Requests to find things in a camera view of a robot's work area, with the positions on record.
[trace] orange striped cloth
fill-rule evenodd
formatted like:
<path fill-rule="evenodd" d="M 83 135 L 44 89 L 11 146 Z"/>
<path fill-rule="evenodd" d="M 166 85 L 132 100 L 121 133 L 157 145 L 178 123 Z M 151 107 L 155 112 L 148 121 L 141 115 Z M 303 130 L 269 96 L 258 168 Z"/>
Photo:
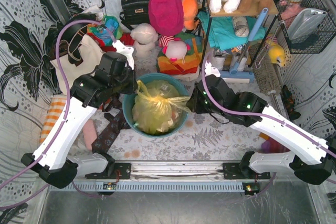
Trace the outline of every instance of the orange striped cloth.
<path fill-rule="evenodd" d="M 55 95 L 51 100 L 51 105 L 46 117 L 46 121 L 43 124 L 40 143 L 47 138 L 48 134 L 50 133 L 51 129 L 54 127 L 56 121 L 58 120 L 59 116 L 61 115 L 65 103 L 67 101 L 67 96 L 58 94 Z"/>

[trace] black handbag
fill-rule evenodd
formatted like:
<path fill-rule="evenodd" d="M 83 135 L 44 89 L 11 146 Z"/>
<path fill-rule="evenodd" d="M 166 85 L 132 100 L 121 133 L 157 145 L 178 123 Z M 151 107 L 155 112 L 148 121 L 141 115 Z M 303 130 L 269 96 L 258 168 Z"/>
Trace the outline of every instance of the black handbag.
<path fill-rule="evenodd" d="M 150 23 L 148 16 L 149 0 L 121 0 L 122 12 L 119 17 L 123 25 L 132 30 L 131 25 Z"/>

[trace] wire basket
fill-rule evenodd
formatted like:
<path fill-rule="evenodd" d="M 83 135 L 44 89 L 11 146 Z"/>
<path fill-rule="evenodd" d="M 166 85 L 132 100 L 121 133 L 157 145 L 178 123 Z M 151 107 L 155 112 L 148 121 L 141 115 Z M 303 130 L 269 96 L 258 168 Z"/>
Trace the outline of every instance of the wire basket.
<path fill-rule="evenodd" d="M 279 10 L 279 18 L 285 22 L 281 28 L 291 54 L 319 54 L 335 37 L 335 22 L 321 0 L 274 0 L 274 2 Z M 310 34 L 290 40 L 287 29 L 304 8 L 323 10 L 327 15 Z"/>

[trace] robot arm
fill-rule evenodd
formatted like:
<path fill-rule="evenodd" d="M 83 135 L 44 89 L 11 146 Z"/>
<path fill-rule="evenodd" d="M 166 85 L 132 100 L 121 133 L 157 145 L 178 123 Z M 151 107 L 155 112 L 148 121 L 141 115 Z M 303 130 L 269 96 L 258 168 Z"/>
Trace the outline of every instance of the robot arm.
<path fill-rule="evenodd" d="M 132 94 L 138 87 L 132 57 L 134 49 L 125 47 L 120 41 L 113 45 L 117 52 L 108 52 L 102 56 L 94 76 L 84 74 L 74 81 L 70 90 L 68 117 L 50 149 L 43 154 L 64 120 L 66 108 L 42 145 L 34 153 L 24 154 L 21 159 L 28 166 L 42 155 L 43 158 L 31 169 L 44 181 L 58 188 L 66 187 L 76 176 L 91 173 L 106 173 L 108 176 L 113 172 L 114 159 L 108 154 L 68 156 L 82 127 L 100 105 L 115 93 Z"/>
<path fill-rule="evenodd" d="M 267 102 L 250 92 L 235 94 L 222 78 L 209 75 L 206 77 L 207 87 L 213 98 L 223 107 L 241 112 L 258 112 L 285 121 L 300 132 L 310 136 L 321 146 L 335 152 L 334 138 L 322 139 L 305 132 L 291 123 L 274 110 Z M 191 99 L 187 106 L 194 113 L 216 113 L 224 116 L 235 124 L 251 127 L 272 137 L 283 146 L 290 149 L 287 153 L 263 154 L 255 152 L 245 153 L 239 165 L 243 174 L 264 172 L 292 172 L 301 180 L 318 185 L 331 175 L 334 167 L 333 157 L 312 144 L 299 133 L 274 123 L 273 120 L 259 116 L 242 116 L 225 113 L 218 109 L 207 97 L 202 82 L 196 83 Z"/>

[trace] yellow plastic bag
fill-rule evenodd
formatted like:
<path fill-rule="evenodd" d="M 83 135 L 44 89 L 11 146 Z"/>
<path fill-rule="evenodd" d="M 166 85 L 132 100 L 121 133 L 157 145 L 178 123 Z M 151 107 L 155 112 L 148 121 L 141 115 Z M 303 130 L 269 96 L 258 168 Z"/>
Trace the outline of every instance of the yellow plastic bag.
<path fill-rule="evenodd" d="M 137 96 L 132 109 L 135 126 L 141 131 L 156 135 L 173 129 L 182 111 L 190 112 L 186 102 L 190 97 L 180 97 L 177 89 L 167 81 L 138 81 Z"/>

